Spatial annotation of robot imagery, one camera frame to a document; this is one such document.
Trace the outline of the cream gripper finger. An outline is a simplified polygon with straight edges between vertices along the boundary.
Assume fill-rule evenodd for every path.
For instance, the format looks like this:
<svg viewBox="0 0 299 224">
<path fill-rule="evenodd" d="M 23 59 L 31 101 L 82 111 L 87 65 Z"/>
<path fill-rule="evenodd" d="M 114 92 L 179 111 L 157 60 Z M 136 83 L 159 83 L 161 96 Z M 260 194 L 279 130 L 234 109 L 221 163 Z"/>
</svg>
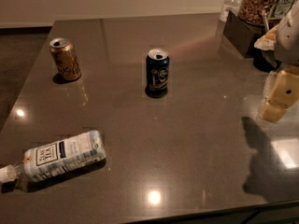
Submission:
<svg viewBox="0 0 299 224">
<path fill-rule="evenodd" d="M 287 66 L 270 72 L 264 85 L 259 118 L 278 122 L 299 100 L 299 67 Z"/>
</svg>

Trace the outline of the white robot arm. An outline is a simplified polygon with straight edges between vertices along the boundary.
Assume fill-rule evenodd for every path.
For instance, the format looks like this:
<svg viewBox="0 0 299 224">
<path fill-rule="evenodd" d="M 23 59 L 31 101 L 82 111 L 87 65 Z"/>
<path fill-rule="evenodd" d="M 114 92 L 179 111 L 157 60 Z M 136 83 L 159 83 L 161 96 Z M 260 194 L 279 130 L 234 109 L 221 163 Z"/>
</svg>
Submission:
<svg viewBox="0 0 299 224">
<path fill-rule="evenodd" d="M 299 1 L 278 25 L 274 56 L 281 61 L 280 70 L 269 74 L 259 112 L 270 122 L 278 122 L 299 100 Z"/>
</svg>

